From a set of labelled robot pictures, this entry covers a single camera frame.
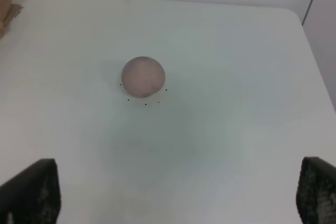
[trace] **white table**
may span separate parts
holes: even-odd
[[[59,223],[300,223],[301,160],[336,164],[336,115],[293,12],[18,1],[0,41],[0,183],[54,157]],[[120,86],[137,56],[166,71],[144,100]]]

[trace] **foam ball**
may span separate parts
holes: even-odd
[[[149,97],[158,92],[166,79],[163,67],[156,60],[140,56],[124,66],[121,81],[125,90],[138,98]]]

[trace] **pink ball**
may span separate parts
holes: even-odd
[[[158,92],[165,79],[166,75],[160,63],[145,56],[127,62],[121,73],[123,87],[130,95],[139,98]]]

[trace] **ball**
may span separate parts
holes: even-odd
[[[121,82],[125,90],[138,98],[149,97],[164,85],[166,75],[156,60],[140,56],[126,63],[121,73]]]

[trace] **black mesh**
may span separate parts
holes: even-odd
[[[296,204],[304,224],[336,224],[336,168],[318,157],[305,157]]]
[[[54,159],[41,159],[0,186],[0,224],[55,224],[60,207]]]

